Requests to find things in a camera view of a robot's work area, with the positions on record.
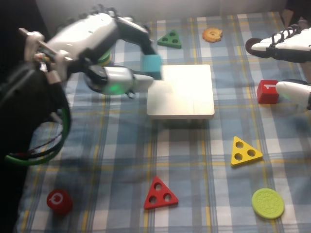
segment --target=red triangle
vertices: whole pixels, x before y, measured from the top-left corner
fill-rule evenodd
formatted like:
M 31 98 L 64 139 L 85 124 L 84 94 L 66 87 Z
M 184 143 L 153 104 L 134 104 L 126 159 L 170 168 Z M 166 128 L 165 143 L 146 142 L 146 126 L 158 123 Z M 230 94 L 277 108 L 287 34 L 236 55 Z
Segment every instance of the red triangle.
M 156 186 L 161 185 L 160 190 L 156 190 Z M 165 201 L 165 197 L 167 195 L 171 196 L 170 201 Z M 154 209 L 158 207 L 163 206 L 169 206 L 169 205 L 177 205 L 178 204 L 178 198 L 174 195 L 174 193 L 160 180 L 158 176 L 154 178 L 152 181 L 152 185 L 150 187 L 148 196 L 146 198 L 144 209 Z

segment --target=triangle block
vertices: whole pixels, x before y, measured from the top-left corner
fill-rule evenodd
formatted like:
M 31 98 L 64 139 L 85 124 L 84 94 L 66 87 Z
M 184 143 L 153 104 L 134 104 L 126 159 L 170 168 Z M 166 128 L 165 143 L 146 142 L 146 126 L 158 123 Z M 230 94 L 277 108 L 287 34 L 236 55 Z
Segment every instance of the triangle block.
M 160 180 L 158 176 L 152 181 L 148 196 L 146 198 L 144 209 L 155 209 L 158 207 L 177 205 L 178 198 L 174 193 Z
M 232 145 L 231 166 L 251 163 L 261 159 L 262 153 L 248 145 L 238 137 L 234 137 Z
M 162 46 L 166 46 L 166 47 L 181 49 L 181 43 L 179 40 L 179 36 L 175 30 L 167 33 L 165 36 L 160 38 L 157 41 L 157 44 L 162 45 Z

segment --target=small white table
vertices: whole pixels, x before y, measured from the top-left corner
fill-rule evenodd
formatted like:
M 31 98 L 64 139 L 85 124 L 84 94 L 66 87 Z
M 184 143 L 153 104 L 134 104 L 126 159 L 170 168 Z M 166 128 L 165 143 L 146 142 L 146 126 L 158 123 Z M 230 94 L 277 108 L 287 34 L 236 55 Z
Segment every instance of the small white table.
M 215 114 L 209 65 L 162 66 L 148 90 L 151 119 L 210 119 Z

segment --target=green triangle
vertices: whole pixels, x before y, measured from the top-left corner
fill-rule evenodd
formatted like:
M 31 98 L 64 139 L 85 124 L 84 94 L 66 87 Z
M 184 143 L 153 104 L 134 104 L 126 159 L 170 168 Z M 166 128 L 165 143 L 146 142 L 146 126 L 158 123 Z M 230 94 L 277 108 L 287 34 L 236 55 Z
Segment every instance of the green triangle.
M 157 44 L 166 46 L 166 47 L 181 49 L 181 43 L 179 40 L 179 36 L 175 30 L 172 30 L 171 32 L 167 33 L 165 36 L 160 38 L 157 41 Z

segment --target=checkered cloth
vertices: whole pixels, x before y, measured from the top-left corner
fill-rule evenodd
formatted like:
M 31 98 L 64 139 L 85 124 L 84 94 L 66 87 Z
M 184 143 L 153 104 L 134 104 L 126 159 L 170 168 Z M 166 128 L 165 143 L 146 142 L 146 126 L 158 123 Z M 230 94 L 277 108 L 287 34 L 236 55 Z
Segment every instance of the checkered cloth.
M 157 41 L 179 33 L 180 50 L 156 47 L 164 64 L 209 64 L 215 117 L 203 129 L 164 129 L 146 116 L 146 94 L 134 100 L 104 96 L 85 85 L 83 74 L 67 85 L 72 129 L 61 153 L 29 168 L 20 203 L 19 233 L 296 233 L 311 231 L 311 125 L 309 112 L 279 98 L 259 105 L 260 80 L 305 79 L 300 65 L 260 59 L 244 48 L 251 37 L 283 29 L 278 13 L 200 17 L 149 23 Z M 202 39 L 209 27 L 220 42 Z M 114 62 L 140 69 L 136 45 L 119 41 Z M 51 135 L 53 127 L 39 131 Z M 263 153 L 251 165 L 230 166 L 233 137 Z M 179 198 L 177 207 L 144 211 L 157 175 Z M 285 213 L 264 220 L 252 208 L 260 188 L 284 198 Z M 46 205 L 55 188 L 67 190 L 73 211 L 57 218 Z

